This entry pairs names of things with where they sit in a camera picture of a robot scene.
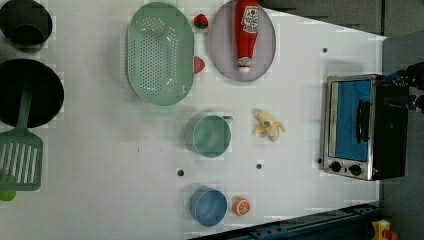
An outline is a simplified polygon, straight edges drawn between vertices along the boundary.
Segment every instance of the orange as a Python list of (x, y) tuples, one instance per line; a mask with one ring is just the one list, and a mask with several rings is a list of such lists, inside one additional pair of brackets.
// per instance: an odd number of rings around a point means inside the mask
[(238, 197), (233, 203), (233, 212), (238, 216), (246, 215), (250, 211), (250, 203), (247, 199)]

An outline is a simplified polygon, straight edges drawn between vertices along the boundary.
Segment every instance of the spatula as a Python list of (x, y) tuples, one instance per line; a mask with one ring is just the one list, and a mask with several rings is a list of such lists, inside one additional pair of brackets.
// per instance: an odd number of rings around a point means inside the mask
[(24, 84), (16, 128), (0, 133), (0, 191), (35, 191), (41, 185), (43, 141), (27, 128), (33, 85)]

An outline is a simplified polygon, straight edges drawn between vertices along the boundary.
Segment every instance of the red ketchup bottle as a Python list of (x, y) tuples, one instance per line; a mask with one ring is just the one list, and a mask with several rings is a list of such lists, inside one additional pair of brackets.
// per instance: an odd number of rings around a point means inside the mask
[(257, 0), (239, 0), (235, 14), (235, 34), (239, 71), (250, 72), (250, 64), (258, 37), (259, 5)]

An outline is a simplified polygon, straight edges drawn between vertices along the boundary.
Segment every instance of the strawberry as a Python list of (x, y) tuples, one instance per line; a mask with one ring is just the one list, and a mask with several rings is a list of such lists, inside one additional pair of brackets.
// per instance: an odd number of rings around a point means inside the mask
[(194, 26), (200, 28), (200, 29), (205, 29), (208, 27), (208, 19), (206, 18), (206, 16), (204, 14), (199, 14), (194, 18)]
[(203, 60), (197, 56), (194, 57), (193, 65), (194, 65), (194, 74), (198, 74), (205, 68), (205, 62), (203, 62)]

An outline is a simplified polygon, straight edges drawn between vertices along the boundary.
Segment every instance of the blue bowl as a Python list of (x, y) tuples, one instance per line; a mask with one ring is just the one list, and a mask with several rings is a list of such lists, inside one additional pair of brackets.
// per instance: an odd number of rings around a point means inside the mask
[(227, 213), (227, 199), (220, 191), (202, 186), (191, 196), (190, 213), (203, 226), (215, 226)]

